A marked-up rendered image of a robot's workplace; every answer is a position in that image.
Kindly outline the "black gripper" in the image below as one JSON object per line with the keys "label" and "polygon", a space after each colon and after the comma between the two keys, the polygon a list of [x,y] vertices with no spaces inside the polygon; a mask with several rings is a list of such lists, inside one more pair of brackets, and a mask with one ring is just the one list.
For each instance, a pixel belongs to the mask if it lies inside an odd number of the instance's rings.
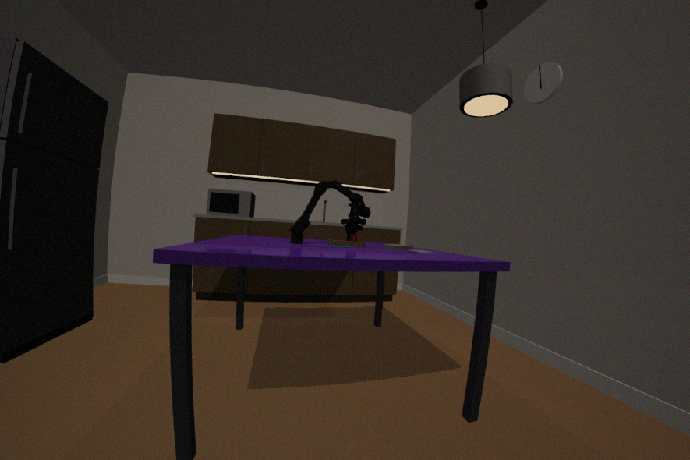
{"label": "black gripper", "polygon": [[362,227],[361,225],[359,225],[358,222],[356,222],[356,221],[355,221],[355,222],[352,222],[352,221],[353,221],[353,218],[354,218],[355,216],[356,216],[356,217],[359,217],[358,214],[350,213],[350,214],[349,214],[349,219],[342,219],[342,220],[341,220],[341,223],[342,223],[342,224],[346,224],[346,225],[344,225],[344,226],[345,226],[345,230],[346,230],[346,233],[347,233],[348,238],[350,237],[351,234],[356,234],[357,231],[363,230],[363,227]]}

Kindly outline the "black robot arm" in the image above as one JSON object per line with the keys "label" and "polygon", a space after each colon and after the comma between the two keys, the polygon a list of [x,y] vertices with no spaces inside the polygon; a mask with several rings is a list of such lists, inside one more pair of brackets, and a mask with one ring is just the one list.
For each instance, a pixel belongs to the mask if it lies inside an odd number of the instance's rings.
{"label": "black robot arm", "polygon": [[[368,218],[370,216],[370,208],[366,207],[363,201],[363,196],[354,193],[345,186],[343,186],[340,182],[337,180],[333,180],[330,182],[325,182],[321,181],[318,182],[315,185],[313,195],[309,201],[309,203],[306,206],[306,209],[303,211],[303,214],[297,219],[295,224],[291,228],[292,232],[292,237],[291,237],[291,243],[294,244],[302,244],[303,243],[303,231],[308,228],[308,225],[310,223],[309,217],[315,208],[317,201],[320,199],[320,197],[325,193],[325,191],[328,188],[335,188],[337,191],[340,193],[344,194],[349,198],[351,203],[349,206],[351,207],[350,213],[355,213],[358,214],[361,217]],[[360,203],[360,204],[359,204]],[[358,224],[365,225],[366,224],[366,219],[361,219],[359,217],[354,217],[352,222],[358,222]]]}

